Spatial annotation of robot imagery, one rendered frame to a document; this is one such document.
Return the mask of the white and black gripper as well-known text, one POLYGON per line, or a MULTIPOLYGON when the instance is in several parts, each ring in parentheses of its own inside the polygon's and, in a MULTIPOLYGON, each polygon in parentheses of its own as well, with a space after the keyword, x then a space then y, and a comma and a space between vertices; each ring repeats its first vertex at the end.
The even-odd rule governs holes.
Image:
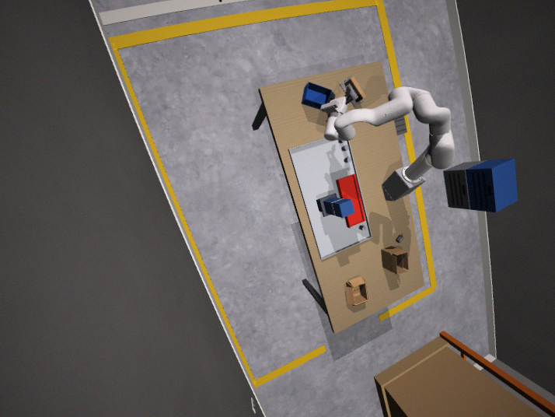
POLYGON ((337 100, 338 103, 339 103, 338 108, 336 108, 338 113, 340 113, 341 115, 345 114, 346 111, 347 111, 348 104, 353 100, 353 97, 350 94, 350 92, 351 92, 351 89, 349 89, 349 87, 347 86, 346 94, 344 96, 340 97, 340 98, 337 98, 337 99, 335 99, 335 94, 332 92, 331 96, 329 98, 329 101, 327 103, 330 103, 332 101, 337 100), (347 98, 346 98, 346 96, 347 96, 347 98), (349 99, 349 97, 350 97, 350 99, 349 99))

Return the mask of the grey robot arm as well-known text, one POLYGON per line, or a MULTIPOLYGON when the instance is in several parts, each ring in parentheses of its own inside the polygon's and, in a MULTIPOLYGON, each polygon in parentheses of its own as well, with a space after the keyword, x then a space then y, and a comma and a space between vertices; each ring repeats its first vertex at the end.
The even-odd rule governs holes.
POLYGON ((429 124, 430 144, 410 166, 403 168, 403 178, 415 184, 432 167, 442 170, 452 165, 455 146, 450 127, 451 112, 448 108, 437 107, 428 91, 398 87, 390 92, 389 102, 373 109, 350 110, 342 115, 336 109, 338 105, 337 100, 321 105, 320 110, 329 115, 325 139, 352 140, 355 137, 353 123, 363 121, 378 127, 409 114, 413 109, 419 122, 429 124))

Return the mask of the blue open box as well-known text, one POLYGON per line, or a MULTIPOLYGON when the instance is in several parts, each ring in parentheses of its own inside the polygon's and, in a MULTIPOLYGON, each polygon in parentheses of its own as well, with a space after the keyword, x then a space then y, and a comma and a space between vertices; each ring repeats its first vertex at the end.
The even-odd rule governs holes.
POLYGON ((330 89, 308 82, 304 88, 302 104, 320 110, 321 105, 326 104, 330 96, 330 89))

